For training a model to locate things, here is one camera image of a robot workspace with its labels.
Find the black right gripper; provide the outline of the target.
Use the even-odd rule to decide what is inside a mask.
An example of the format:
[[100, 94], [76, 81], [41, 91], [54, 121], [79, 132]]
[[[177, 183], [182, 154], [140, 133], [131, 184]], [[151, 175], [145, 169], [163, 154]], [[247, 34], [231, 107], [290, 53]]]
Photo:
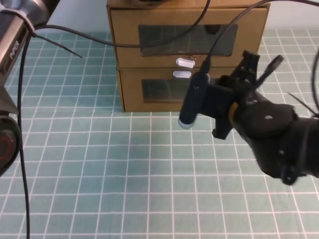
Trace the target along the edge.
[[276, 104], [257, 92], [265, 80], [280, 66], [284, 57], [277, 55], [260, 78], [260, 56], [244, 51], [243, 59], [229, 76], [218, 81], [218, 137], [225, 139], [235, 129], [251, 147], [262, 172], [280, 178], [288, 169], [280, 154], [280, 144], [297, 116], [292, 106]]

